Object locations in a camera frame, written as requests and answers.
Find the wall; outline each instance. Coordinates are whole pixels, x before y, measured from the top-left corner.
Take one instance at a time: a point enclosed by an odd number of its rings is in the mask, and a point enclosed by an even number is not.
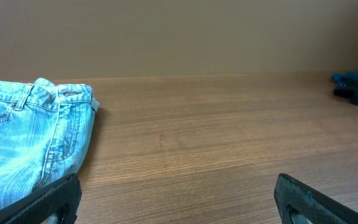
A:
[[[355,68],[355,0],[0,0],[4,80]]]

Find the folded denim jeans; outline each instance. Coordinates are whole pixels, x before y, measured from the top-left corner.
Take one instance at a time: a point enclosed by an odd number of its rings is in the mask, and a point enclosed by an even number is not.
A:
[[[87,85],[0,82],[0,209],[78,172],[98,106]]]

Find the jeans waistband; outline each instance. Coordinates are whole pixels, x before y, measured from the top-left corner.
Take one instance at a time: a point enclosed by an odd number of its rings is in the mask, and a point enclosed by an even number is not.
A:
[[[39,78],[34,84],[0,81],[0,101],[18,104],[25,102],[56,110],[59,103],[84,102],[93,105],[94,99],[93,90],[88,85],[54,85],[44,78]]]

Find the wooden table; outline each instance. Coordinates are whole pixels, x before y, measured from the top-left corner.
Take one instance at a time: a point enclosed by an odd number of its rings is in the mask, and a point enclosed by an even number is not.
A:
[[[358,107],[330,73],[54,80],[100,102],[80,223],[280,223],[287,173],[358,212]]]

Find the black plastic part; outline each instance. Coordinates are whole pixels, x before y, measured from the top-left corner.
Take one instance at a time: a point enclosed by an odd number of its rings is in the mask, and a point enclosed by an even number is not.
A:
[[[57,213],[60,223],[73,224],[81,194],[76,174],[67,175],[0,210],[0,223],[42,223]]]
[[[280,174],[274,199],[283,224],[358,223],[358,213],[306,184]]]

